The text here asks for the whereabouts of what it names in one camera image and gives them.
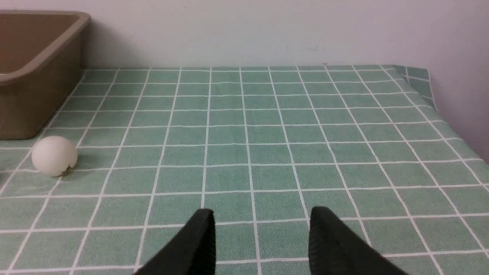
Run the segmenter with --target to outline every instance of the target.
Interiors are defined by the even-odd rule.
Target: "plastic bin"
[[[0,10],[0,139],[35,136],[81,76],[90,15]]]

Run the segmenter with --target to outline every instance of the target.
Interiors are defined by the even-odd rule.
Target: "green grid mat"
[[[76,169],[36,173],[65,136]],[[308,274],[330,207],[411,274],[489,270],[489,166],[393,66],[89,69],[34,139],[0,141],[0,274],[131,274],[200,207],[217,274]]]

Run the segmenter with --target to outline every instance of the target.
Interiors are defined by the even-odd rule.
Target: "white wall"
[[[89,66],[400,64],[489,160],[488,0],[0,0],[92,15]]]

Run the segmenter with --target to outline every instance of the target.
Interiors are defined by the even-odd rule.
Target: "white ball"
[[[76,146],[64,137],[46,137],[34,144],[32,164],[39,172],[57,177],[71,170],[78,160]]]

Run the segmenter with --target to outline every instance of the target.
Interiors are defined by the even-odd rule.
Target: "white grid line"
[[[362,80],[362,78],[361,78],[360,74],[358,73],[358,71],[356,71],[356,70],[355,70],[355,72],[356,72],[356,74],[358,75],[358,77],[360,78],[360,80]],[[368,89],[368,91],[370,92],[370,88],[368,88],[368,87],[367,87],[367,85],[366,85],[365,83],[363,83],[363,85],[364,85],[364,86],[365,86],[365,87]],[[349,114],[350,114],[350,116],[352,117],[353,121],[356,123],[356,120],[355,120],[355,118],[354,118],[354,116],[353,116],[352,112],[351,112],[350,110],[348,110],[348,113],[349,113]],[[360,134],[362,135],[363,139],[364,139],[365,141],[367,141],[367,137],[365,136],[365,134],[364,134],[364,132],[362,131],[362,129],[360,128],[360,126],[358,126],[358,125],[357,125],[356,127],[357,127],[357,128],[358,128],[358,130],[360,131]],[[380,162],[380,160],[379,160],[378,156],[376,155],[375,151],[373,150],[372,146],[371,146],[369,143],[367,143],[367,146],[368,146],[368,148],[370,149],[370,151],[372,152],[372,155],[374,156],[374,158],[376,159],[376,161]],[[387,178],[387,180],[388,180],[389,184],[390,184],[392,187],[394,187],[394,184],[392,183],[392,180],[391,180],[391,178],[389,177],[389,175],[387,174],[387,172],[385,171],[384,167],[383,167],[381,164],[379,165],[379,167],[380,167],[380,169],[382,170],[382,173],[384,174],[384,176]],[[405,203],[405,202],[402,200],[401,196],[399,195],[399,193],[397,192],[397,190],[396,190],[396,189],[393,189],[393,191],[394,191],[394,193],[395,193],[395,195],[396,195],[397,199],[398,199],[398,200],[400,201],[400,203],[402,204],[402,207],[404,208],[404,211],[405,211],[405,212],[406,212],[406,214],[407,214],[407,215],[410,217],[410,218],[409,218],[409,220],[411,221],[411,224],[413,225],[413,227],[414,227],[414,229],[415,229],[416,233],[417,233],[417,234],[418,234],[418,236],[420,237],[420,240],[421,240],[421,242],[423,243],[424,248],[426,249],[426,251],[427,251],[428,253],[431,253],[431,250],[430,250],[430,248],[429,248],[429,246],[428,246],[427,242],[426,242],[426,241],[425,241],[425,239],[423,238],[423,235],[421,234],[421,231],[419,230],[418,226],[416,225],[416,223],[415,223],[414,219],[411,217],[411,213],[409,212],[409,209],[408,209],[408,207],[407,207],[406,203]],[[437,268],[437,270],[438,270],[438,272],[440,273],[440,275],[444,275],[442,268],[441,268],[441,267],[440,267],[440,265],[438,264],[437,260],[436,260],[436,259],[435,259],[435,257],[433,256],[433,254],[430,254],[430,258],[431,258],[431,260],[433,261],[433,264],[434,264],[434,265],[435,265],[435,267]]]
[[[180,82],[179,81],[180,76],[181,76],[181,71],[178,72],[178,82]],[[172,110],[175,108],[175,102],[177,101],[177,92],[178,92],[178,89],[175,90],[175,95],[174,95],[173,103],[172,103]],[[172,118],[173,118],[173,112],[170,112],[170,117],[168,118],[168,125],[170,125],[170,123],[172,122]],[[148,209],[146,211],[146,217],[144,218],[144,227],[143,227],[143,231],[141,233],[141,239],[139,240],[139,247],[138,247],[137,255],[136,255],[136,264],[135,264],[136,266],[138,266],[140,264],[140,260],[141,260],[141,254],[142,254],[143,246],[144,246],[144,238],[146,236],[146,231],[148,228],[148,222],[150,219],[150,214],[151,214],[151,209],[153,207],[153,202],[155,200],[156,186],[158,184],[160,166],[161,166],[161,162],[163,161],[163,156],[165,154],[165,148],[166,148],[166,143],[168,141],[169,132],[170,132],[170,129],[167,129],[165,131],[165,138],[163,140],[163,146],[161,148],[161,153],[160,153],[160,157],[158,160],[158,168],[156,169],[156,173],[155,173],[155,181],[153,182],[153,188],[151,191],[150,201],[148,203]]]
[[[465,188],[465,187],[477,187],[480,184],[459,184],[459,185],[443,185],[441,188]],[[349,190],[384,190],[384,189],[435,189],[438,188],[436,185],[414,185],[414,186],[376,186],[376,187],[349,187]],[[341,191],[345,188],[308,188],[301,189],[302,192],[311,191]],[[298,189],[269,189],[269,190],[253,190],[254,193],[276,193],[276,192],[298,192]],[[226,193],[249,193],[250,190],[229,190],[229,191],[206,191],[205,194],[226,194]],[[189,192],[167,192],[167,193],[127,193],[127,194],[103,194],[104,198],[129,198],[129,197],[150,197],[154,196],[172,196],[172,195],[200,195],[202,192],[189,191]],[[24,196],[11,196],[11,197],[1,197],[0,200],[11,200],[11,199],[44,199],[47,195],[24,195]],[[60,199],[60,198],[98,198],[98,194],[73,194],[73,195],[50,195],[50,198]]]
[[[377,92],[374,94],[401,94],[401,93],[412,93],[412,94],[419,94],[418,92],[412,91],[412,92]],[[343,95],[370,95],[368,93],[358,93],[358,92],[342,92],[341,94]],[[323,95],[323,96],[337,96],[336,93],[310,93],[309,95]],[[228,96],[241,96],[239,94],[212,94],[210,97],[228,97]],[[253,97],[253,96],[259,96],[259,97],[272,97],[274,95],[272,94],[244,94],[244,97]],[[286,97],[286,96],[304,96],[304,94],[297,94],[297,93],[292,93],[292,94],[278,94],[278,97]],[[84,98],[84,97],[104,97],[103,95],[74,95],[72,96],[74,98]],[[139,97],[138,95],[108,95],[107,97]],[[144,95],[143,98],[145,97],[173,97],[172,95]],[[178,98],[181,97],[207,97],[205,94],[183,94],[183,95],[178,95]]]
[[[104,183],[102,184],[102,188],[101,188],[101,190],[100,190],[99,197],[98,197],[97,203],[96,203],[96,205],[95,205],[95,209],[93,210],[93,213],[92,213],[92,215],[91,215],[91,217],[90,217],[90,220],[89,220],[89,223],[88,223],[88,226],[87,226],[87,230],[85,231],[85,234],[83,235],[83,238],[82,238],[82,241],[81,241],[80,246],[79,246],[79,248],[78,248],[78,251],[77,251],[77,253],[76,253],[75,259],[73,260],[73,265],[71,266],[71,270],[70,270],[70,272],[69,272],[69,275],[73,275],[73,273],[74,273],[74,271],[75,271],[75,269],[74,269],[74,268],[75,268],[75,267],[76,267],[76,265],[78,264],[78,261],[79,261],[79,259],[80,259],[81,253],[82,253],[82,251],[83,251],[83,247],[85,246],[85,242],[87,241],[87,238],[88,238],[88,234],[89,234],[89,232],[90,232],[91,225],[92,225],[92,223],[93,223],[93,220],[95,219],[95,216],[97,215],[97,211],[98,211],[98,209],[99,209],[99,207],[100,207],[100,204],[102,203],[102,198],[103,198],[103,196],[102,196],[102,195],[103,195],[103,194],[104,194],[104,192],[105,192],[105,187],[107,186],[107,183],[109,182],[109,177],[110,177],[110,175],[111,175],[111,173],[112,173],[113,168],[115,167],[115,163],[117,162],[117,159],[119,158],[120,152],[121,152],[121,150],[122,150],[122,145],[124,144],[124,142],[125,142],[125,140],[126,140],[126,137],[127,137],[127,134],[128,134],[128,132],[129,132],[129,126],[130,126],[130,125],[131,125],[131,123],[133,122],[134,115],[136,114],[137,107],[139,106],[139,103],[141,102],[141,96],[140,96],[140,97],[138,98],[138,100],[137,100],[136,106],[134,107],[134,111],[133,111],[133,113],[132,113],[132,115],[131,115],[131,118],[129,119],[129,124],[128,124],[128,127],[127,127],[127,129],[126,129],[126,131],[125,131],[125,133],[124,133],[124,136],[122,137],[122,140],[121,140],[120,144],[119,144],[120,146],[119,146],[119,148],[117,149],[117,152],[116,152],[116,154],[115,154],[114,160],[112,161],[111,168],[109,169],[109,172],[107,173],[107,175],[106,175],[106,177],[105,177]]]
[[[423,113],[423,112],[421,112],[421,110],[419,110],[419,109],[418,109],[418,107],[416,107],[416,108],[417,108],[418,112],[420,112],[420,113],[421,113],[421,115],[422,115],[422,116],[423,116],[425,119],[427,119],[427,117],[424,115],[424,113]],[[384,113],[385,113],[385,114],[386,114],[386,116],[389,118],[389,120],[391,120],[391,118],[389,117],[389,115],[387,114],[387,112],[386,112],[385,110],[384,110]],[[434,130],[435,130],[435,131],[436,131],[436,132],[437,132],[437,133],[440,135],[440,137],[442,137],[442,138],[443,138],[443,135],[442,135],[442,134],[441,134],[441,133],[438,131],[438,129],[437,129],[437,128],[436,128],[436,127],[433,125],[433,124],[431,124],[431,123],[430,123],[430,125],[431,125],[431,127],[432,127],[432,128],[433,128],[433,129],[434,129]],[[414,148],[412,147],[412,145],[411,145],[409,142],[407,142],[407,141],[406,141],[406,143],[407,143],[407,145],[409,146],[409,148],[411,149],[411,151],[413,152],[413,154],[415,155],[416,159],[421,160],[421,158],[420,158],[420,157],[419,157],[419,156],[416,154],[416,151],[414,150]],[[449,146],[449,147],[452,149],[452,151],[453,151],[453,152],[454,152],[454,153],[457,155],[457,157],[458,157],[460,160],[462,160],[462,157],[461,157],[461,156],[460,156],[460,154],[459,154],[459,153],[458,153],[458,152],[457,152],[457,151],[456,151],[456,150],[455,150],[455,149],[452,147],[452,145],[450,144],[450,142],[448,142],[448,141],[446,141],[446,140],[445,140],[445,143],[446,143],[446,144],[447,144],[447,145],[448,145],[448,146]],[[468,165],[468,164],[467,164],[465,161],[463,161],[463,160],[462,160],[462,163],[463,163],[463,164],[466,166],[466,168],[467,168],[467,169],[469,169],[469,171],[472,173],[472,175],[473,175],[473,176],[476,178],[477,182],[478,182],[478,183],[479,183],[479,184],[480,184],[480,185],[481,185],[483,188],[485,188],[486,190],[488,190],[488,191],[489,191],[489,187],[487,187],[487,186],[485,186],[485,185],[483,185],[483,184],[482,184],[482,182],[481,182],[481,181],[480,181],[480,179],[477,177],[477,175],[474,173],[474,171],[473,171],[473,170],[470,168],[470,166],[469,166],[469,165]],[[445,198],[448,200],[448,202],[449,202],[449,203],[450,203],[450,205],[452,206],[452,208],[453,208],[453,210],[455,211],[455,213],[457,213],[457,214],[459,215],[460,220],[462,221],[462,223],[464,224],[464,226],[467,228],[467,230],[469,231],[470,235],[472,235],[472,237],[473,237],[473,238],[474,238],[474,240],[477,242],[477,244],[479,245],[479,247],[480,247],[481,249],[483,249],[483,250],[484,250],[485,248],[484,248],[484,245],[482,244],[482,242],[479,240],[479,238],[477,237],[477,235],[475,234],[475,232],[473,231],[473,229],[472,229],[472,228],[471,228],[471,227],[468,225],[467,221],[466,221],[466,220],[463,218],[463,216],[461,216],[461,215],[460,215],[460,212],[458,211],[458,208],[455,206],[455,204],[454,204],[454,203],[453,203],[453,201],[450,199],[450,197],[448,196],[448,194],[447,194],[447,193],[446,193],[446,192],[445,192],[445,191],[444,191],[444,190],[443,190],[443,189],[442,189],[442,188],[441,188],[441,187],[438,185],[438,181],[437,181],[437,180],[435,179],[435,177],[434,177],[434,176],[431,174],[431,172],[429,171],[428,167],[426,167],[426,165],[424,165],[423,163],[422,163],[421,165],[422,165],[422,166],[423,166],[423,168],[426,170],[426,172],[427,172],[427,173],[430,175],[430,177],[431,177],[431,179],[433,180],[433,182],[435,183],[435,185],[439,187],[438,189],[441,191],[441,193],[442,193],[442,194],[445,196]]]
[[[245,92],[243,90],[243,76],[240,67],[240,82],[241,82],[241,103],[243,107],[245,106]],[[261,255],[260,255],[260,242],[258,235],[258,225],[256,218],[256,206],[255,206],[255,194],[253,187],[253,173],[251,171],[251,154],[249,150],[249,140],[248,140],[248,126],[246,122],[246,112],[243,109],[243,122],[244,122],[244,138],[246,142],[246,157],[248,160],[248,177],[249,177],[249,188],[251,196],[251,211],[253,216],[253,233],[255,235],[255,250],[256,250],[256,262],[257,262],[257,275],[262,275],[262,265],[261,265]]]
[[[443,120],[431,120],[431,122],[444,122]],[[412,122],[395,122],[394,124],[426,124],[426,121],[412,121]],[[358,123],[358,125],[391,125],[391,122],[367,122]],[[285,126],[316,126],[317,124],[285,124]],[[343,126],[343,125],[355,125],[354,123],[321,123],[321,125]],[[209,125],[209,127],[228,127],[228,126],[244,126],[244,124],[221,124],[221,125]],[[247,126],[282,126],[281,124],[248,124]],[[129,128],[162,128],[168,126],[131,126]],[[205,125],[170,125],[169,127],[205,127]],[[85,127],[48,127],[49,129],[85,129]],[[107,126],[107,127],[90,127],[90,129],[111,129],[111,128],[127,128],[124,126]]]
[[[423,106],[423,107],[430,107],[429,105],[417,105],[417,106]],[[389,106],[389,107],[384,107],[384,109],[410,109],[413,108],[413,106]],[[280,108],[281,110],[311,110],[311,108]],[[324,107],[317,107],[316,109],[318,110],[346,110],[345,107],[336,107],[336,108],[324,108]],[[349,109],[380,109],[379,107],[350,107]],[[241,111],[242,108],[228,108],[228,109],[210,109],[210,111]],[[131,110],[104,110],[104,112],[130,112]],[[180,109],[180,110],[174,110],[174,112],[206,112],[207,109]],[[278,111],[277,108],[256,108],[256,109],[245,109],[245,111]],[[82,112],[82,111],[61,111],[62,113],[67,112],[67,113],[75,113],[75,112]],[[170,110],[137,110],[137,112],[170,112]]]
[[[464,159],[466,161],[476,160],[482,161],[482,159]],[[419,161],[411,161],[411,160],[401,160],[401,161],[373,161],[373,162],[338,162],[339,165],[355,165],[355,164],[402,164],[402,163],[449,163],[449,162],[461,162],[461,160],[423,160]],[[251,166],[291,166],[291,163],[252,163]],[[295,163],[294,165],[335,165],[333,162],[311,162],[311,163]],[[232,167],[232,166],[246,166],[246,163],[234,163],[234,164],[213,164],[206,165],[205,167]],[[126,166],[126,167],[114,167],[112,170],[120,170],[120,169],[138,169],[138,168],[190,168],[190,167],[204,167],[204,165],[146,165],[146,166]],[[91,169],[73,169],[72,171],[81,172],[81,171],[103,171],[103,170],[111,170],[111,168],[91,168]],[[15,172],[15,170],[2,170],[0,173],[8,173]],[[32,169],[19,169],[17,172],[31,172],[38,173],[37,170]]]
[[[461,214],[463,217],[489,217],[489,213],[476,214]],[[409,220],[413,219],[428,219],[428,218],[458,218],[458,214],[441,214],[441,215],[411,215],[411,216],[379,216],[379,217],[340,217],[342,221],[386,221],[386,220]],[[273,224],[273,223],[289,223],[289,222],[306,222],[308,218],[283,219],[283,220],[256,220],[256,221],[232,221],[232,222],[216,222],[216,226],[242,225],[242,224]],[[165,225],[139,225],[139,226],[104,226],[91,227],[90,231],[102,230],[129,230],[129,229],[162,229],[162,228],[181,228],[185,224],[165,224]],[[34,232],[73,232],[86,231],[86,227],[75,228],[32,228],[32,229],[2,229],[0,234],[10,233],[34,233]]]
[[[281,125],[272,125],[268,127],[280,127]],[[459,137],[449,137],[449,138],[434,138],[434,139],[408,139],[408,142],[434,142],[434,141],[445,141],[445,140],[463,140]],[[362,144],[366,143],[364,141],[317,141],[317,142],[289,142],[289,144],[294,145],[294,144]],[[368,143],[405,143],[404,140],[371,140],[368,141]],[[241,142],[233,142],[233,143],[211,143],[211,144],[167,144],[167,147],[199,147],[199,146],[226,146],[226,145],[247,145],[247,143],[241,143]],[[286,145],[285,142],[270,142],[270,143],[248,143],[248,145]],[[162,145],[156,144],[156,145],[122,145],[123,148],[131,148],[131,147],[161,147]],[[98,145],[85,145],[85,146],[78,146],[77,148],[83,149],[83,148],[118,148],[119,146],[116,145],[105,145],[105,146],[98,146]],[[18,150],[18,149],[30,149],[30,147],[0,147],[2,150]]]
[[[204,208],[205,205],[205,181],[207,178],[207,151],[209,148],[209,121],[210,121],[210,110],[211,110],[211,91],[212,91],[212,68],[209,69],[209,94],[207,98],[207,118],[205,126],[205,145],[204,145],[204,168],[202,169],[202,197],[200,199],[200,207]]]
[[[235,72],[235,73],[238,73],[239,70],[238,68],[239,67],[231,67],[231,68],[234,68],[232,70],[216,70],[216,69],[213,69],[212,71],[213,72]],[[87,69],[84,69],[84,71],[113,71],[113,70],[116,70],[116,69],[104,69],[104,68],[87,68]],[[193,69],[193,68],[131,68],[131,69],[126,69],[126,68],[121,68],[122,71],[128,71],[128,70],[151,70],[151,71],[179,71],[179,70],[182,70],[182,71],[210,71],[210,67],[209,69]],[[382,71],[382,69],[358,69],[359,71]],[[396,70],[395,68],[387,68],[386,70]],[[277,69],[273,69],[271,70],[272,72],[297,72],[296,70],[277,70]],[[323,69],[317,69],[317,70],[309,70],[309,69],[305,69],[305,70],[300,70],[301,72],[310,72],[310,71],[313,71],[313,72],[326,72],[324,71]],[[338,72],[344,72],[344,71],[354,71],[353,69],[331,69],[329,71],[338,71]],[[241,72],[268,72],[268,70],[241,70]]]
[[[297,67],[297,72],[298,72],[299,77],[300,77],[300,79],[301,79],[301,81],[302,81],[302,76],[301,76],[301,74],[300,74],[300,72],[299,72],[299,67]],[[326,73],[328,74],[329,78],[331,78],[330,73],[329,73],[328,71],[326,71]],[[349,189],[348,189],[348,186],[347,186],[347,184],[346,184],[346,181],[345,181],[345,178],[344,178],[344,176],[343,176],[343,173],[341,172],[341,169],[339,168],[338,162],[337,162],[337,160],[336,160],[336,155],[334,154],[333,150],[331,149],[330,143],[328,142],[328,138],[327,138],[327,136],[326,136],[326,133],[324,132],[323,127],[322,127],[322,126],[320,126],[320,123],[321,123],[321,122],[319,121],[319,117],[317,116],[316,110],[315,110],[315,108],[314,108],[314,105],[313,105],[313,103],[312,103],[311,97],[309,96],[308,90],[307,90],[306,85],[304,84],[304,82],[302,83],[302,86],[303,86],[304,90],[306,91],[306,95],[307,95],[307,97],[308,97],[309,104],[310,104],[310,105],[311,105],[311,107],[312,107],[312,112],[314,113],[314,117],[316,118],[316,121],[317,121],[317,123],[318,123],[319,129],[321,130],[321,134],[323,135],[323,138],[324,138],[324,140],[325,140],[325,142],[326,142],[326,145],[327,145],[328,150],[329,150],[329,152],[330,152],[330,154],[331,154],[331,157],[333,158],[333,163],[335,163],[335,167],[336,167],[336,170],[338,171],[338,174],[339,174],[339,176],[340,176],[340,178],[341,178],[341,182],[343,183],[344,190],[346,191],[346,193],[347,193],[347,195],[348,195],[348,198],[350,199],[350,202],[352,203],[352,206],[353,206],[353,208],[354,208],[354,210],[355,210],[355,214],[356,214],[356,216],[359,218],[359,217],[360,217],[360,212],[358,211],[358,207],[356,206],[356,203],[355,203],[355,201],[353,200],[353,196],[352,196],[351,192],[350,192],[350,191],[349,191]],[[360,221],[359,223],[360,223],[360,228],[361,228],[361,230],[362,230],[363,236],[365,237],[365,240],[367,241],[367,243],[368,243],[368,245],[369,245],[369,246],[372,246],[372,242],[370,241],[370,238],[369,238],[369,236],[368,236],[368,234],[367,234],[367,230],[365,229],[365,225],[363,224],[363,222],[362,222],[362,221]]]
[[[292,163],[292,170],[294,172],[295,182],[297,184],[297,190],[299,191],[299,198],[301,200],[302,209],[304,210],[304,216],[305,216],[306,219],[308,219],[307,226],[308,226],[308,228],[310,228],[311,225],[309,223],[309,211],[307,210],[306,202],[304,201],[304,196],[303,196],[302,191],[301,191],[301,184],[299,182],[299,176],[297,175],[297,169],[295,168],[295,165],[296,164],[294,162],[294,156],[293,156],[292,150],[290,148],[289,138],[287,137],[287,131],[285,130],[284,119],[282,117],[282,111],[280,109],[280,104],[278,103],[278,98],[276,96],[277,93],[275,91],[275,84],[273,83],[273,80],[272,80],[272,73],[270,71],[270,67],[268,67],[268,74],[270,76],[270,81],[272,82],[272,90],[273,90],[273,94],[275,95],[275,103],[277,104],[278,115],[279,115],[279,118],[280,118],[280,123],[282,124],[282,131],[284,132],[285,143],[287,144],[287,149],[289,151],[290,162]]]

